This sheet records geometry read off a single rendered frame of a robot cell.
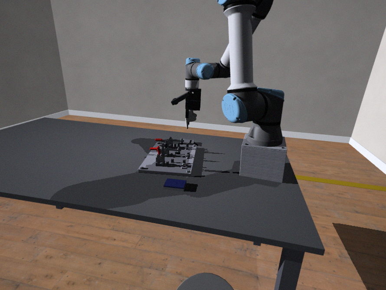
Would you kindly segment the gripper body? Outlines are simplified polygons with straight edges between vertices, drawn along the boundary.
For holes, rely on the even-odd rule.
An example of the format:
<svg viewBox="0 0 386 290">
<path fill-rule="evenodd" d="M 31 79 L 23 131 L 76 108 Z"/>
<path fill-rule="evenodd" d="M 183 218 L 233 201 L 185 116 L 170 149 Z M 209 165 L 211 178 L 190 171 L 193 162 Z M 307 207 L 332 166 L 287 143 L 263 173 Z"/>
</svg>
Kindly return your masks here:
<svg viewBox="0 0 386 290">
<path fill-rule="evenodd" d="M 190 97 L 186 98 L 186 104 L 188 104 L 189 110 L 200 111 L 201 89 L 187 89 L 190 91 Z M 194 92 L 194 93 L 192 93 Z"/>
</svg>

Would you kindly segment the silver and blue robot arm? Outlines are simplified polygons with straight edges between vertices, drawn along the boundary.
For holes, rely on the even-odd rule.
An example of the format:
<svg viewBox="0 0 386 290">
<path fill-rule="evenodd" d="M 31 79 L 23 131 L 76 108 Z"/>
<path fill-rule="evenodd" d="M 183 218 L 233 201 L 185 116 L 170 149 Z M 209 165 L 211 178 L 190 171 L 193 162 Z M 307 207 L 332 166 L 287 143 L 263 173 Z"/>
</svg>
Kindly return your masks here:
<svg viewBox="0 0 386 290">
<path fill-rule="evenodd" d="M 282 144 L 282 90 L 258 88 L 253 83 L 252 35 L 265 19 L 273 0 L 217 0 L 228 18 L 229 44 L 219 63 L 186 59 L 185 87 L 198 89 L 199 78 L 228 78 L 231 85 L 222 100 L 225 117 L 232 123 L 252 122 L 247 141 L 259 146 Z M 187 81 L 186 81 L 187 80 Z M 239 88 L 239 89 L 238 89 Z"/>
</svg>

